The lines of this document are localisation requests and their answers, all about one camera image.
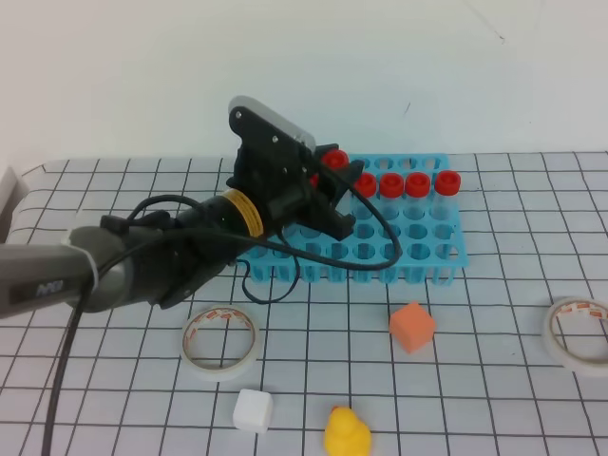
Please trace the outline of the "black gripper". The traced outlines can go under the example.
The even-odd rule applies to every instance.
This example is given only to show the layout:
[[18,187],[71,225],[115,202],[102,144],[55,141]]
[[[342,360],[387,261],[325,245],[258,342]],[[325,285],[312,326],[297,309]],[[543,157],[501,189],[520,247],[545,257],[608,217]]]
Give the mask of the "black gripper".
[[364,162],[330,168],[324,157],[337,143],[308,149],[247,108],[229,111],[240,138],[233,176],[224,194],[253,238],[269,237],[291,223],[333,233],[333,209],[358,181]]

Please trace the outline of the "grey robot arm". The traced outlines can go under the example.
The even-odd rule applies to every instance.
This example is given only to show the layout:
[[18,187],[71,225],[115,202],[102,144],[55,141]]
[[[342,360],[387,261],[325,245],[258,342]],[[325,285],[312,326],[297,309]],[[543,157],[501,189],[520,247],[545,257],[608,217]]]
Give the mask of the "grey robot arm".
[[336,240],[354,218],[336,209],[364,164],[324,163],[330,144],[247,97],[228,111],[240,138],[224,193],[184,199],[176,216],[159,199],[139,203],[125,217],[104,216],[72,230],[55,245],[3,245],[1,314],[5,317],[66,303],[86,313],[148,302],[172,307],[227,265],[299,224]]

